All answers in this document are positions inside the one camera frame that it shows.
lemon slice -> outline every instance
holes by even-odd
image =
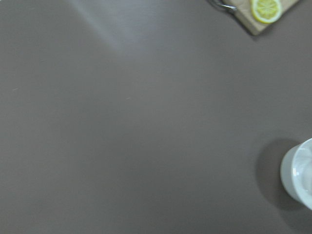
[[[280,0],[251,0],[253,17],[261,23],[273,23],[282,15]]]

metal handle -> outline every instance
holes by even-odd
[[[214,4],[215,6],[218,6],[220,8],[227,10],[227,11],[230,11],[231,13],[233,13],[234,11],[237,10],[237,8],[235,6],[225,5],[220,0],[209,0],[209,2]]]

gray table surface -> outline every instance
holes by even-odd
[[[312,1],[259,37],[205,0],[0,2],[1,234],[293,234]]]

